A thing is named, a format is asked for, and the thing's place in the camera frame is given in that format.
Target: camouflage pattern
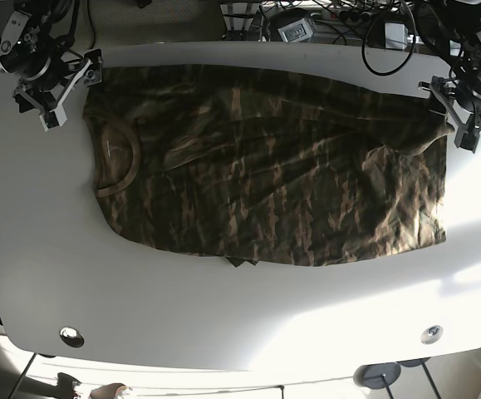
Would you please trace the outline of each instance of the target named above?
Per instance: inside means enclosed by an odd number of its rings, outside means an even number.
[[[231,66],[105,70],[84,117],[109,226],[157,249],[321,266],[445,240],[428,100]]]

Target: white table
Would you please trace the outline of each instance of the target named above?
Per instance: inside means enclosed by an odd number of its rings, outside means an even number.
[[[105,51],[106,66],[221,63],[329,76],[418,95],[446,75],[416,55],[391,78],[371,75],[360,49],[282,43],[157,44]],[[391,69],[393,52],[371,51]],[[105,222],[91,189],[91,141],[76,90],[69,121],[45,133],[20,115],[15,78],[0,74],[0,312],[20,348],[66,357],[162,367],[316,369],[351,375],[361,364],[481,347],[481,141],[478,153],[450,138],[445,244],[325,268],[160,252],[128,242]],[[433,345],[421,333],[440,325]],[[85,345],[59,338],[77,328]]]

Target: round hole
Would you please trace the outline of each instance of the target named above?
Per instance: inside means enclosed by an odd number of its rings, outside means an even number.
[[[432,326],[427,328],[421,334],[421,342],[425,345],[438,342],[443,335],[443,328],[441,326]]]
[[[59,332],[61,340],[69,347],[82,347],[85,343],[85,338],[72,327],[63,327]]]

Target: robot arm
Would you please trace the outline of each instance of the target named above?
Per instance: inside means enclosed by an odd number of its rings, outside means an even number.
[[[69,32],[52,38],[52,26],[71,8]],[[19,76],[13,93],[19,111],[38,109],[45,130],[66,122],[63,103],[77,82],[91,86],[101,81],[101,51],[81,56],[71,50],[79,9],[80,0],[15,1],[0,37],[0,70]],[[67,53],[76,59],[63,61]]]
[[[421,82],[420,87],[430,91],[452,116],[458,128],[454,143],[475,152],[481,132],[481,1],[447,0],[428,4],[445,38],[458,42],[461,48],[459,55],[452,57],[449,49],[442,50],[430,42],[417,24],[424,43],[450,65],[450,75],[456,76],[450,79],[435,76],[431,83]],[[421,5],[418,1],[415,6],[418,16]],[[469,113],[465,122],[454,109],[455,101]]]

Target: black cable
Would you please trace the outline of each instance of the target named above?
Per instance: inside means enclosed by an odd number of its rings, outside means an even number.
[[[349,29],[351,32],[355,33],[361,40],[362,39],[362,36],[358,34],[358,32],[356,31],[356,29],[354,27],[352,27],[351,25],[349,25],[347,22],[341,20],[339,17],[338,17],[338,14],[334,11],[332,11],[329,7],[327,7],[325,4],[322,4],[320,2],[318,2],[317,0],[311,0],[312,2],[314,2],[315,4],[317,4],[318,6],[320,6],[321,8],[324,8],[325,10],[327,10],[333,17],[336,17],[338,18],[338,20],[343,24],[344,27],[346,27],[347,29]]]
[[[295,7],[297,7],[297,6],[300,6],[301,3],[303,2],[303,0],[290,0],[290,1],[285,0],[285,1],[287,1],[287,3],[288,3],[288,5],[287,5],[286,7],[285,7],[284,4],[282,4],[282,0],[279,0],[279,5],[280,5],[283,9],[285,9],[285,10],[288,10],[288,9],[290,9],[290,8],[295,8]]]
[[[334,42],[332,42],[332,44],[335,44],[338,41],[338,39],[340,39],[340,37],[341,37],[341,38],[343,38],[343,42],[347,46],[347,39],[346,39],[345,35],[342,32],[340,32],[338,29],[336,29],[336,27],[334,27],[334,25],[332,25],[330,22],[320,21],[320,20],[316,20],[316,19],[314,19],[313,21],[322,24],[324,27],[329,27],[334,32],[336,32],[336,34],[338,36],[336,36],[336,40]]]
[[[385,11],[381,12],[379,17],[377,19],[375,19],[374,21],[371,22],[371,25],[369,27],[369,29],[367,30],[367,33],[366,33],[366,37],[364,38],[364,40],[362,41],[362,61],[364,62],[364,65],[366,66],[366,68],[368,69],[369,72],[371,72],[372,74],[374,75],[377,75],[377,76],[390,76],[390,75],[394,75],[396,74],[398,71],[400,71],[401,69],[403,69],[406,64],[408,63],[408,61],[411,59],[411,57],[414,55],[414,52],[415,52],[415,48],[416,48],[416,41],[415,41],[415,37],[417,35],[417,29],[415,27],[415,18],[414,16],[412,15],[412,11],[410,10],[410,8],[408,7],[408,5],[406,4],[406,7],[407,7],[407,12],[409,13],[409,17],[410,17],[410,20],[412,22],[412,28],[414,30],[414,36],[412,37],[412,47],[410,48],[410,52],[408,53],[408,56],[406,57],[406,59],[395,69],[392,69],[391,71],[388,71],[388,72],[378,72],[376,71],[375,69],[373,69],[371,67],[371,65],[369,64],[369,62],[367,61],[366,59],[366,43],[367,43],[367,38],[370,36],[370,33],[371,33],[371,30],[373,29],[373,27],[375,26],[375,23],[380,20],[380,18],[388,13],[390,10],[391,10],[391,7],[387,8]]]
[[[92,21],[91,0],[86,0],[86,5],[87,5],[87,17],[89,19],[89,27],[91,28],[91,32],[92,32],[92,43],[89,46],[89,50],[92,50],[96,46],[96,28],[94,26],[94,22]]]
[[[79,17],[79,15],[80,15],[80,0],[74,0],[74,9],[72,10],[71,28],[69,29],[67,34],[66,45],[68,47],[74,46],[74,41],[76,40],[77,18]]]
[[[455,60],[453,60],[450,54],[442,53],[437,48],[437,46],[434,43],[432,43],[429,38],[427,38],[427,36],[423,32],[423,29],[420,23],[420,9],[422,4],[423,4],[423,1],[418,0],[417,2],[415,2],[415,7],[414,7],[415,27],[417,28],[418,35],[421,37],[421,40],[423,41],[423,43],[429,48],[429,50],[432,51],[433,54],[440,57],[443,61],[447,62],[453,68],[454,73],[458,78],[460,79],[466,78],[467,74],[464,71],[462,71],[462,69],[459,66],[455,65]]]
[[[266,33],[267,33],[267,40],[270,42],[272,40],[272,34],[270,33],[270,20],[266,17],[266,13],[264,12],[264,8],[262,4],[258,5],[258,11],[263,15],[264,21],[266,21]]]
[[[355,28],[358,28],[358,27],[360,27],[361,25],[364,25],[365,23],[366,23],[366,21],[362,21],[362,22],[360,22],[358,25],[356,25]],[[333,41],[331,44],[336,44],[336,42],[340,39],[340,37],[344,37],[344,36],[345,36],[347,33],[349,33],[349,32],[350,32],[350,31],[342,32],[342,33],[340,34],[340,36],[337,37],[336,39],[334,39],[334,41]]]

